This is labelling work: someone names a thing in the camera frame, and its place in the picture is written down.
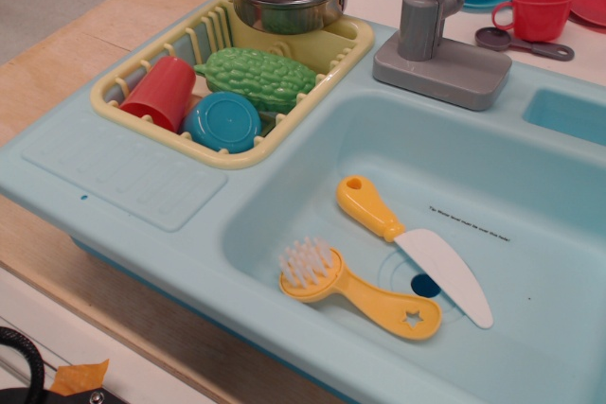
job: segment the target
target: dish rack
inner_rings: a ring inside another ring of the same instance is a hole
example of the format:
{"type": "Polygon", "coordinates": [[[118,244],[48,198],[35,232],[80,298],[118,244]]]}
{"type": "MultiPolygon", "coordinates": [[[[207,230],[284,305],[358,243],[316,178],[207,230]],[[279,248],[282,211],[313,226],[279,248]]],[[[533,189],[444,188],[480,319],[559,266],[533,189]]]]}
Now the dish rack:
{"type": "Polygon", "coordinates": [[[269,156],[373,44],[374,32],[370,25],[349,16],[321,30],[275,35],[245,25],[231,0],[215,0],[101,77],[91,90],[91,103],[97,114],[209,166],[250,167],[269,156]],[[170,132],[145,117],[117,109],[160,58],[175,56],[193,66],[227,47],[255,48],[288,57],[307,65],[317,75],[313,89],[307,94],[298,94],[296,105],[288,114],[277,114],[276,125],[266,135],[256,136],[252,149],[233,154],[215,151],[193,142],[187,133],[170,132]]]}

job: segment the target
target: blue cup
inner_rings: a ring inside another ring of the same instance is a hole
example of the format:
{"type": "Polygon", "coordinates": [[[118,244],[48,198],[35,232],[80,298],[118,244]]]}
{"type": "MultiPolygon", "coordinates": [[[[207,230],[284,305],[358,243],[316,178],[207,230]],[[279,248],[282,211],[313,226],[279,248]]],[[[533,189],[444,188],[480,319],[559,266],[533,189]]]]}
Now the blue cup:
{"type": "Polygon", "coordinates": [[[210,149],[241,153],[251,149],[261,131],[258,112],[245,97],[215,92],[196,104],[181,123],[180,132],[210,149]]]}

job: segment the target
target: black cable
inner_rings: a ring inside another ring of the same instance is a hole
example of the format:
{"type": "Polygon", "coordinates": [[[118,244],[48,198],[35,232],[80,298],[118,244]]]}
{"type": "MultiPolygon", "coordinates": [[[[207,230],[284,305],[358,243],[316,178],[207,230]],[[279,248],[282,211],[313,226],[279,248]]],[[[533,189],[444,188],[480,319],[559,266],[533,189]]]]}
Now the black cable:
{"type": "Polygon", "coordinates": [[[0,344],[19,351],[27,360],[31,379],[25,404],[40,404],[45,389],[45,363],[32,341],[18,331],[0,326],[0,344]]]}

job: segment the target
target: green toy vegetable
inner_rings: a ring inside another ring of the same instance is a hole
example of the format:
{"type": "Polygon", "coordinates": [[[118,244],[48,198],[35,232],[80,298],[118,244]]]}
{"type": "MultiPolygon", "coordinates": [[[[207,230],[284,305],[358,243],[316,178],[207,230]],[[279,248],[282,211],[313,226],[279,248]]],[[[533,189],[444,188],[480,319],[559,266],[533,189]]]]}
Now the green toy vegetable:
{"type": "Polygon", "coordinates": [[[286,57],[256,49],[228,47],[195,65],[213,92],[233,92],[253,103],[259,111],[287,114],[297,94],[307,94],[315,85],[315,73],[286,57]]]}

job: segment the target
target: light blue sink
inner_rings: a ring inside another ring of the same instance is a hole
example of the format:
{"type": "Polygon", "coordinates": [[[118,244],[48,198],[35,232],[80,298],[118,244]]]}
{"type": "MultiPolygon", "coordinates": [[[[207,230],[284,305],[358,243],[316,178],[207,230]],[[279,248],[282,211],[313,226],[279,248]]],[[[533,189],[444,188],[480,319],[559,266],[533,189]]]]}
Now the light blue sink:
{"type": "Polygon", "coordinates": [[[210,167],[96,115],[91,82],[0,150],[1,190],[352,400],[605,402],[606,90],[514,63],[494,106],[466,111],[373,80],[393,33],[373,29],[374,48],[254,166],[210,167]],[[419,269],[337,206],[349,174],[460,253],[491,329],[440,294],[442,327],[409,342],[342,297],[280,292],[277,258],[305,236],[412,292],[419,269]]]}

